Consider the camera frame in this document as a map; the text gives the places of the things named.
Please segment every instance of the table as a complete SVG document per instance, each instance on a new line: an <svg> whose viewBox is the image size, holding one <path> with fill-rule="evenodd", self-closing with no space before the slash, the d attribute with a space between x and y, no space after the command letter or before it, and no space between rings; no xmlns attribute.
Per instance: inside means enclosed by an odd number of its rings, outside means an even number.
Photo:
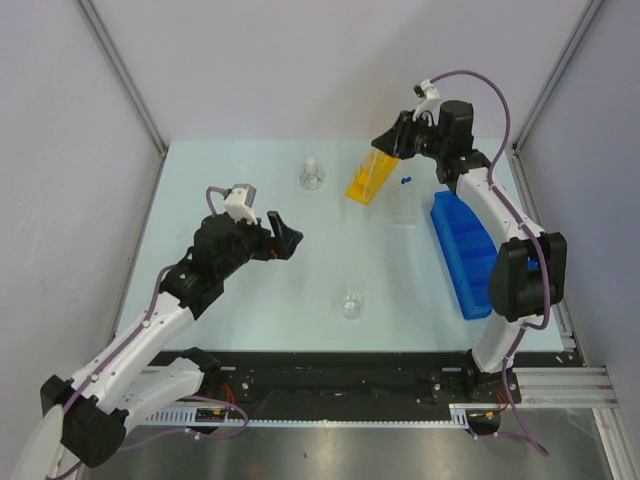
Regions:
<svg viewBox="0 0 640 480"><path fill-rule="evenodd" d="M476 139L489 158L499 141ZM225 293L167 346L182 350L441 352L472 348L487 319L464 320L431 223L438 184L435 162L401 162L365 207L344 196L367 140L173 142L144 233L118 324L122 331L149 303L158 271L179 260L208 215L205 190L250 183L258 190L254 210L266 221L277 210L304 240L289 261L243 266L225 282ZM320 190L297 183L314 156L325 169ZM518 203L506 158L496 170ZM401 178L412 177L414 196L405 207L413 225L398 223ZM220 197L214 198L221 207ZM364 296L355 320L341 313L345 288ZM556 322L529 331L521 351L561 351Z"/></svg>

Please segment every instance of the cable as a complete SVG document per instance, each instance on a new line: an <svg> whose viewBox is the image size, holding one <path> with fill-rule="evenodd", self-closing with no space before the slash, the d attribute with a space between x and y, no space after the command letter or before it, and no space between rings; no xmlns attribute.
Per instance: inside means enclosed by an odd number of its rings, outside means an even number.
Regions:
<svg viewBox="0 0 640 480"><path fill-rule="evenodd" d="M193 434L196 437L196 439L198 439L200 437L205 437L205 438L223 440L223 439L235 437L236 435L241 434L249 426L249 416L247 415L247 412L245 412L242 408L240 408L237 405L234 405L232 403L223 402L222 400L217 400L217 399L214 399L214 398L203 397L201 395L190 395L188 397L183 398L183 400L203 400L203 401L206 401L206 402L213 402L215 404L225 406L230 411L236 411L242 416L242 419L243 419L242 425L239 426L233 432L225 433L225 434L222 434L222 435L216 435L215 433L210 433L210 434L200 433L200 432L196 432L194 430L191 430L190 428L186 428L186 429L185 428L172 428L170 430L165 430L165 431L160 432L160 433L158 433L156 435L153 435L152 437L149 437L149 438L147 438L145 440L142 440L141 442L134 443L133 445L128 445L126 447L122 447L122 448L120 448L118 450L118 453L130 452L132 450L135 450L136 448L143 447L143 446L153 442L154 440L157 440L158 438L166 437L167 435L174 435L176 433Z"/></svg>
<svg viewBox="0 0 640 480"><path fill-rule="evenodd" d="M502 152L504 152L505 148L507 148L507 142L509 141L509 134L511 133L511 112L509 110L509 104L507 103L507 99L505 98L500 88L498 88L498 86L495 83L493 83L493 81L491 81L488 77L485 77L481 73L474 72L472 70L452 70L450 72L446 72L441 75L438 75L437 77L432 78L430 81L431 83L436 83L436 82L439 82L440 80L453 77L456 75L469 75L471 77L475 77L479 80L482 80L484 83L489 85L494 92L496 92L496 94L498 95L498 98L500 98L500 103L502 103L502 108L504 108L504 117L505 117L504 137L502 139L502 143L500 144L500 148L496 153L496 156L493 157L493 160L491 161L491 165L489 166L488 178L489 178L489 184L491 185L493 184L493 169L495 168L495 164L498 162L500 155L502 155Z"/></svg>
<svg viewBox="0 0 640 480"><path fill-rule="evenodd" d="M496 156L491 161L491 165L489 166L489 171L487 173L487 182L489 183L489 188L491 188L493 193L495 193L495 195L498 197L500 202L502 202L505 208L509 210L509 213L511 213L511 216L518 223L518 228L521 228L522 231L524 231L524 233L527 235L527 237L529 237L529 239L531 240L531 243L533 244L533 248L536 251L536 255L538 256L538 261L540 263L544 306L543 306L542 323L540 325L536 325L535 323L530 323L530 322L523 323L520 328L520 331L518 332L518 335L516 335L516 338L513 341L513 344L509 348L507 355L502 360L502 383L504 383L504 390L506 392L507 399L509 400L509 404L511 405L511 409L513 410L516 420L518 421L520 428L522 428L524 436L516 433L514 434L503 433L500 435L503 437L508 436L509 438L526 439L526 441L529 442L531 445L533 445L533 447L541 455L547 457L549 456L549 451L546 448L544 448L540 443L538 443L538 441L535 438L533 438L532 433L529 431L526 424L524 423L524 420L522 419L522 416L518 411L515 402L513 401L513 396L511 395L511 390L509 389L509 381L507 377L507 368L509 365L509 361L515 355L516 350L520 346L520 342L522 342L522 338L524 337L526 329L533 328L534 330L544 330L545 328L547 328L547 325L549 324L549 319L551 317L551 294L550 294L550 287L549 287L549 271L547 269L547 262L544 256L544 251L542 250L542 246L540 245L540 242L536 238L531 228L529 228L529 226L525 223L524 218L522 218L518 210L512 205L512 203L509 201L507 196L504 193L502 193L502 191L495 184L493 179L493 171L495 170L496 164L498 163L498 160L500 159L500 156L504 152L507 146L507 142L509 141L509 134L511 131L511 113L509 111L509 105L507 104L507 99L505 98L500 88L498 88L498 86L494 82L492 82L489 78L485 77L480 73L477 73L471 70L453 70L451 72L443 73L442 75L438 75L437 77L432 78L431 83L436 83L439 80L452 77L454 75L469 75L482 80L496 92L496 94L498 95L498 98L500 98L502 107L504 108L504 114L505 114L504 138L502 139L502 143L500 144L500 148L498 149Z"/></svg>
<svg viewBox="0 0 640 480"><path fill-rule="evenodd" d="M69 470L64 472L62 475L59 475L59 476L53 477L53 478L52 477L47 477L46 480L64 480L65 478L69 478L72 474L74 474L81 466L82 466L82 462L78 462L73 467L71 467Z"/></svg>
<svg viewBox="0 0 640 480"><path fill-rule="evenodd" d="M507 397L504 396L504 393L502 393L502 390L500 390L500 389L498 389L498 401L500 402L500 412L499 413L502 413L507 408L509 408L509 400L507 400Z"/></svg>
<svg viewBox="0 0 640 480"><path fill-rule="evenodd" d="M212 193L219 193L220 195L222 195L223 198L226 198L227 195L229 194L229 190L226 188L220 188L220 187L207 188L207 191L205 193L205 196L207 197L207 205L209 205L209 210L211 210L211 214L217 215L216 207L213 205L213 200L211 199Z"/></svg>
<svg viewBox="0 0 640 480"><path fill-rule="evenodd" d="M158 276L156 277L155 286L153 287L153 294L151 295L151 302L149 303L149 307L145 312L143 321L151 319L151 316L153 315L153 312L155 311L155 308L156 308L156 303L158 302L158 295L160 294L160 284L162 283L162 278L164 277L164 274L167 273L169 270L171 270L173 267L175 267L175 265L168 265L164 267L162 270L160 270L160 272L158 273ZM87 378L85 378L85 380L80 384L80 387L78 387L78 389L75 392L73 392L73 395L69 397L69 400L67 400L64 406L62 407L62 411L64 412L64 414L69 412L69 410L71 409L73 404L76 402L76 400L78 400L80 395L82 395L82 393L91 384L91 377L93 377L94 375L100 375L111 364L111 362L113 362L113 360L118 355L120 355L120 353L122 353L122 351L125 348L127 348L131 344L131 342L133 342L136 339L136 337L140 334L140 332L143 329L144 327L142 325L142 322L140 322L140 324L133 330L133 332L131 332L131 334L120 345L114 348L113 352L107 355L107 357L102 362L100 362L100 364L93 370L93 372L91 372L91 374L89 374ZM81 465L82 465L82 462L78 462L62 475L55 478L47 477L47 479L63 480L69 477L69 475L71 475L73 472L78 470L78 468L80 468Z"/></svg>

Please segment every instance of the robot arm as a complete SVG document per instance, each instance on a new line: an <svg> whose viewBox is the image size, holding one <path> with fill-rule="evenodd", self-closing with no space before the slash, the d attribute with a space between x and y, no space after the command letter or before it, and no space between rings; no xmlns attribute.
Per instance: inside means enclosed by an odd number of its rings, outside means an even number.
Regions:
<svg viewBox="0 0 640 480"><path fill-rule="evenodd" d="M498 195L508 199L507 193L498 181L490 185L491 163L473 148L470 103L446 101L440 106L438 123L430 120L426 113L436 107L440 98L434 88L428 81L416 86L416 93L423 99L418 108L400 112L391 129L371 145L402 160L418 154L433 158L438 181L473 210L497 246L499 253L489 281L489 299L500 317L490 320L471 352L479 372L494 374L500 371L521 325L540 315L544 307L539 259L524 231L525 225L542 246L552 305L562 300L564 294L567 244L561 234L546 233L513 204L507 207L500 200Z"/></svg>
<svg viewBox="0 0 640 480"><path fill-rule="evenodd" d="M225 191L225 213L206 217L176 265L163 269L150 308L68 381L52 376L40 395L44 413L64 405L62 444L93 468L120 447L148 415L219 382L217 360L198 349L169 367L140 375L169 340L192 325L224 291L224 280L249 260L288 260L303 238L277 212L267 213L273 236L251 209L255 189Z"/></svg>

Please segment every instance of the yellow container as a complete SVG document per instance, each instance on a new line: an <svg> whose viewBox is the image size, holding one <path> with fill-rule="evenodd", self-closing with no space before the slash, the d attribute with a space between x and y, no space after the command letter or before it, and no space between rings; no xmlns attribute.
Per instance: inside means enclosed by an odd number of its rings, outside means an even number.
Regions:
<svg viewBox="0 0 640 480"><path fill-rule="evenodd" d="M367 160L360 165L345 195L364 205L369 205L398 162L397 158L390 157L376 148L371 149Z"/></svg>

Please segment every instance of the blue tray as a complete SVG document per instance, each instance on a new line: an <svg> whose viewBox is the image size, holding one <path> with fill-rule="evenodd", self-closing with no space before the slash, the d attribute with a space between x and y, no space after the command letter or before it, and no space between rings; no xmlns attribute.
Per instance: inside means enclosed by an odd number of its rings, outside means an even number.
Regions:
<svg viewBox="0 0 640 480"><path fill-rule="evenodd" d="M493 241L471 209L451 192L435 194L431 219L466 320L491 313L489 276L496 263Z"/></svg>

